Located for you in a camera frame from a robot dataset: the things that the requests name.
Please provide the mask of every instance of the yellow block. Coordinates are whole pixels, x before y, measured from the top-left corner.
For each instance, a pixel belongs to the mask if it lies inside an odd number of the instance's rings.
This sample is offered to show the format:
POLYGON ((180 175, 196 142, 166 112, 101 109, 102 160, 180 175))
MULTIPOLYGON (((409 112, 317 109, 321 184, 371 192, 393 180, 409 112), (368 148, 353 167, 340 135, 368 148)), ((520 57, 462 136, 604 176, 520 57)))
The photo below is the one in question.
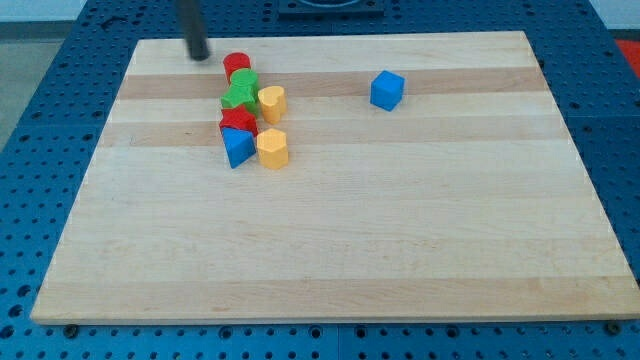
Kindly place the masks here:
POLYGON ((258 91, 258 100, 264 121, 277 124, 282 114, 287 112, 287 99, 282 86, 269 86, 258 91))
POLYGON ((258 157, 262 166, 277 170, 289 163, 287 134, 276 129, 269 129, 258 134, 258 157))

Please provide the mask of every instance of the wood grain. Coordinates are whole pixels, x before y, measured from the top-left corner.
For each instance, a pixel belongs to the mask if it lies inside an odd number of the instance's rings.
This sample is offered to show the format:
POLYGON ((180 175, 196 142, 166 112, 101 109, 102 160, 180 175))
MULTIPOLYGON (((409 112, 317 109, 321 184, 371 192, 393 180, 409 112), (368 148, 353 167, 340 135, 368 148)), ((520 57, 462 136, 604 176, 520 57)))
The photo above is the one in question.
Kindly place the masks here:
POLYGON ((252 158, 229 169, 219 59, 194 64, 179 40, 141 41, 37 322, 640 315, 638 286, 523 33, 210 45, 216 57, 246 51, 263 86, 287 88, 275 128, 288 134, 289 165, 252 158), (383 68, 407 78, 391 113, 368 103, 383 68))

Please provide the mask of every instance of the toy block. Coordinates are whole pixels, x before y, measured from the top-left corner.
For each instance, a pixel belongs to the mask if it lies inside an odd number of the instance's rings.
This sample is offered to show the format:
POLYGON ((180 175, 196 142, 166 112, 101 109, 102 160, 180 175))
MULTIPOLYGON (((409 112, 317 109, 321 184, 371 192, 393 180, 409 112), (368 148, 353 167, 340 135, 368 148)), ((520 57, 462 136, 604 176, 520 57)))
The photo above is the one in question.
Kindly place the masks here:
POLYGON ((251 69, 238 69, 231 74, 231 86, 248 87, 251 89, 253 101, 258 102, 258 73, 251 69))
POLYGON ((235 52, 225 56, 222 65, 224 65, 227 83, 231 84, 231 74, 239 69, 251 69, 251 59, 245 53, 235 52))
POLYGON ((371 83, 369 102, 387 111, 393 110, 402 100, 404 78, 384 70, 371 83))
POLYGON ((244 105, 240 105, 233 109, 222 109, 220 131, 224 128, 250 131, 253 134, 253 137, 258 136, 256 117, 250 113, 244 105))
POLYGON ((269 129, 258 134, 258 158, 262 166, 277 170, 289 163, 287 134, 269 129))
POLYGON ((223 128, 222 141, 224 141, 229 165, 231 165, 232 169, 235 169, 256 153, 253 134, 249 131, 223 128))
POLYGON ((269 86, 258 91, 258 100, 264 121, 269 124, 277 124, 282 114, 287 112, 287 99, 282 86, 269 86))
POLYGON ((223 109, 233 109, 244 105, 250 113, 258 116, 258 104, 251 94, 251 88, 246 86, 235 86, 231 84, 229 90, 220 98, 223 109))

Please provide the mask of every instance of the blue cube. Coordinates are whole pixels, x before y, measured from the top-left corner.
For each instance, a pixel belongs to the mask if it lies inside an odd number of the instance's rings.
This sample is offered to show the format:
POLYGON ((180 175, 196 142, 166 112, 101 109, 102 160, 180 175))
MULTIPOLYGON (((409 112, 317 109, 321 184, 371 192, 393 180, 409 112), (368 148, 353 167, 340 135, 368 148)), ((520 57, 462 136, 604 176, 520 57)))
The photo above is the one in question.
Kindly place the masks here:
POLYGON ((253 134, 250 131, 223 128, 222 140, 232 169, 256 153, 256 145, 253 143, 253 134))
POLYGON ((402 100, 404 78, 384 70, 371 83, 370 102, 387 111, 393 110, 402 100))

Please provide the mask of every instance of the blue workbench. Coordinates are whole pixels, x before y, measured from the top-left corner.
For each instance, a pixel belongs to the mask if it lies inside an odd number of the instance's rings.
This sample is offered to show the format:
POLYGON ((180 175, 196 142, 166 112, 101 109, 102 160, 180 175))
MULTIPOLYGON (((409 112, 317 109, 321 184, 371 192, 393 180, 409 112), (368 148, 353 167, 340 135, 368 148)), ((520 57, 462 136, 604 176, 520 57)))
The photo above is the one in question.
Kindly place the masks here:
MULTIPOLYGON (((276 9, 275 0, 209 1, 204 13, 214 37, 524 30, 640 276, 640 84, 587 0, 385 0, 383 18, 364 19, 280 21, 276 9)), ((0 155, 0 360, 640 359, 640 321, 222 328, 31 322, 136 42, 167 37, 180 37, 170 0, 89 0, 0 155)))

